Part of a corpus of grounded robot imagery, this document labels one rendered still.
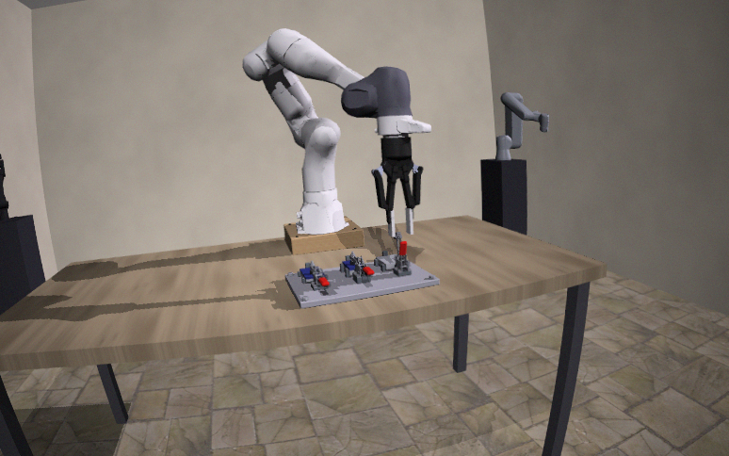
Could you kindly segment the toggle clamp with red handle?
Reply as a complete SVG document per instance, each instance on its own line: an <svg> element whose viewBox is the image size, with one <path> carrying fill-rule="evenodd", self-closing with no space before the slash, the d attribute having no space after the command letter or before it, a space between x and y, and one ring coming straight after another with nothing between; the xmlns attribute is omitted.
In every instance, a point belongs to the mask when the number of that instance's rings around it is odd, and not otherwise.
<svg viewBox="0 0 729 456"><path fill-rule="evenodd" d="M315 263L313 261L311 261L311 263L310 263L310 274L313 274L313 277L314 277L314 281L311 282L311 287L313 288L313 290L329 288L328 287L329 282L326 280L326 278L322 278L322 277L324 277L324 275L322 274L321 269L319 267L316 268ZM316 275L316 274L319 274L319 275ZM320 276L320 278L318 279L316 276Z"/></svg>

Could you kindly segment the red-handled toggle clamp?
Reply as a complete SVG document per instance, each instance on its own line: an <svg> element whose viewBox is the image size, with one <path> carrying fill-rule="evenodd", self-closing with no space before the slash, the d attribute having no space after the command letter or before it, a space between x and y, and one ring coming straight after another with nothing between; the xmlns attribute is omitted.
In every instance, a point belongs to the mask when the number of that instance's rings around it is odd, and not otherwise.
<svg viewBox="0 0 729 456"><path fill-rule="evenodd" d="M354 252L351 252L349 258L351 260L350 264L355 265L355 271L353 272L353 280L357 284L371 282L371 275L374 274L374 271L365 264L365 261L363 260L363 258L359 257L359 256L356 257ZM362 266L362 268L361 268L361 266ZM368 275L370 275L370 276L368 276Z"/></svg>
<svg viewBox="0 0 729 456"><path fill-rule="evenodd" d="M397 275L398 277L412 275L412 270L411 270L411 268L409 268L409 261L407 260L407 254L406 254L407 242L401 241L402 235L400 232L396 232L396 236L394 236L394 239L397 240L397 252L399 252L399 255L400 255L399 258L396 257L396 266L394 267L394 274ZM399 248L398 248L398 241L400 244ZM405 256L402 256L402 255L405 255ZM403 259L403 262L401 262L401 259Z"/></svg>

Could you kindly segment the blue rectangular block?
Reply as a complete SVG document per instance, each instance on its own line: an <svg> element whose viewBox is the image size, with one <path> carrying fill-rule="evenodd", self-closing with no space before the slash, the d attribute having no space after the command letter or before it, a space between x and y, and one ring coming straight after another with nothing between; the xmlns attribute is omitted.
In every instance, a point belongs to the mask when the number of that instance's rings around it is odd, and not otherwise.
<svg viewBox="0 0 729 456"><path fill-rule="evenodd" d="M310 268L300 269L300 272L306 282L312 282L314 280L313 274L310 274Z"/></svg>
<svg viewBox="0 0 729 456"><path fill-rule="evenodd" d="M354 269L355 269L355 265L351 265L351 264L350 264L350 261L351 261L351 260L348 260L348 261L342 261L342 263L344 264L344 270L345 270L346 268L348 268L348 269L349 269L349 275L353 275L352 273L354 272Z"/></svg>

